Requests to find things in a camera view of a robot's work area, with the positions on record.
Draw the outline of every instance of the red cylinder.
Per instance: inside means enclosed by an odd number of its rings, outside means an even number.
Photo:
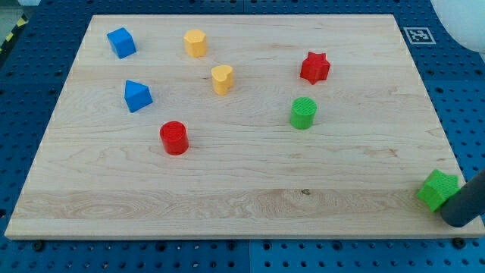
[[[189,148],[185,126],[178,121],[170,121],[160,128],[161,142],[165,152],[171,155],[183,154]]]

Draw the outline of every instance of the wooden cutting board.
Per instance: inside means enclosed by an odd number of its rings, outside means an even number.
[[[106,34],[138,52],[118,59]],[[208,53],[191,58],[199,28]],[[327,81],[299,78],[326,52]],[[228,64],[234,87],[212,89]],[[125,80],[154,102],[129,113]],[[291,103],[318,104],[314,126]],[[190,148],[164,152],[181,121]],[[6,231],[11,239],[480,237],[448,226],[416,193],[434,169],[463,177],[392,15],[94,16]]]

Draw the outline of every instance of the green block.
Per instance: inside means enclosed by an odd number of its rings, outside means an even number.
[[[458,176],[446,175],[435,169],[424,181],[423,188],[418,192],[418,198],[422,199],[432,212],[435,212],[459,190]]]
[[[308,129],[313,125],[313,117],[317,111],[317,104],[308,97],[297,98],[293,101],[289,122],[296,129]]]

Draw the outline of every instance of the red star-shaped block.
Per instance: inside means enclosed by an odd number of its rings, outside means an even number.
[[[300,77],[316,84],[319,80],[326,80],[330,62],[327,61],[326,53],[309,52],[308,57],[303,61]]]

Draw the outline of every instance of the blue block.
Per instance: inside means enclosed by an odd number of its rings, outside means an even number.
[[[125,58],[136,52],[135,42],[128,30],[121,27],[119,30],[108,33],[111,49],[119,58]]]
[[[153,102],[149,87],[141,83],[127,80],[124,89],[124,99],[130,112],[135,112]]]

